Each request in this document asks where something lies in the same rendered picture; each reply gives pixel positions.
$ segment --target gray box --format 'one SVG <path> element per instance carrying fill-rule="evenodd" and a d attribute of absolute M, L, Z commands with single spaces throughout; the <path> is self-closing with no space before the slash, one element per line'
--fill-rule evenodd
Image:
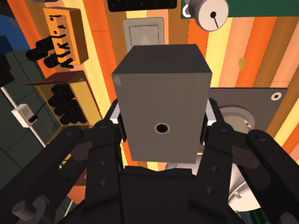
<path fill-rule="evenodd" d="M 112 78 L 132 160 L 195 164 L 212 79 L 197 45 L 134 46 Z"/>

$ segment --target white cable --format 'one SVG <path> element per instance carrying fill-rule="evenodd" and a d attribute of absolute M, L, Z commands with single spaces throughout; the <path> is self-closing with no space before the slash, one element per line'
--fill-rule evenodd
<path fill-rule="evenodd" d="M 14 106 L 14 108 L 18 108 L 18 105 L 15 103 L 15 101 L 13 100 L 13 98 L 11 97 L 11 95 L 7 92 L 5 87 L 1 87 L 1 90 L 4 92 L 4 94 L 6 95 L 6 97 L 9 99 L 9 101 L 12 103 L 12 105 Z M 41 139 L 41 137 L 37 134 L 37 132 L 34 130 L 34 128 L 31 126 L 30 127 L 31 131 L 33 132 L 33 134 L 37 137 L 37 139 L 40 141 L 40 143 L 46 147 L 46 144 L 44 143 L 44 141 Z"/>
<path fill-rule="evenodd" d="M 7 92 L 5 87 L 1 87 L 2 91 L 4 92 L 4 94 L 6 95 L 6 97 L 9 99 L 9 101 L 12 103 L 12 105 L 14 106 L 14 108 L 17 108 L 17 104 L 15 103 L 15 101 L 12 99 L 12 97 L 10 96 L 10 94 Z"/>
<path fill-rule="evenodd" d="M 64 217 L 68 214 L 68 212 L 69 212 L 69 210 L 70 210 L 70 206 L 71 206 L 72 203 L 73 203 L 73 201 L 71 201 L 71 203 L 70 203 L 70 205 L 69 205 L 69 207 L 68 207 L 68 209 L 67 209 L 67 211 L 66 211 Z"/>
<path fill-rule="evenodd" d="M 34 128 L 32 126 L 30 126 L 31 131 L 33 132 L 33 134 L 37 137 L 37 139 L 40 141 L 40 143 L 46 147 L 46 144 L 44 143 L 44 141 L 41 139 L 41 137 L 37 134 L 37 132 L 34 130 Z"/>

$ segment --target green board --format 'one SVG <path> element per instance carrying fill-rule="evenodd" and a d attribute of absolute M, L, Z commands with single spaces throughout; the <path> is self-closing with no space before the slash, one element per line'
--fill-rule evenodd
<path fill-rule="evenodd" d="M 299 16 L 299 0 L 226 0 L 229 5 L 229 17 L 271 17 L 271 16 Z M 185 17 L 182 0 L 181 18 Z"/>

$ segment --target gray square frame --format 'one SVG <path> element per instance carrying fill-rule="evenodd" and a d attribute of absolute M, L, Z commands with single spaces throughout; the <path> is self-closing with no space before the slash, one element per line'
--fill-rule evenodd
<path fill-rule="evenodd" d="M 158 26 L 158 41 L 159 45 L 164 45 L 164 19 L 162 17 L 156 18 L 139 18 L 139 19 L 124 19 L 123 29 L 125 31 L 127 51 L 132 49 L 132 39 L 130 27 L 141 26 Z"/>

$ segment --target round white dial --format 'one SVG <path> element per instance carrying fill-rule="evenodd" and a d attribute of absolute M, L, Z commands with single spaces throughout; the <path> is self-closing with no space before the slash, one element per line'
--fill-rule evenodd
<path fill-rule="evenodd" d="M 194 10 L 197 25 L 209 32 L 222 27 L 228 14 L 229 6 L 226 0 L 199 0 Z"/>

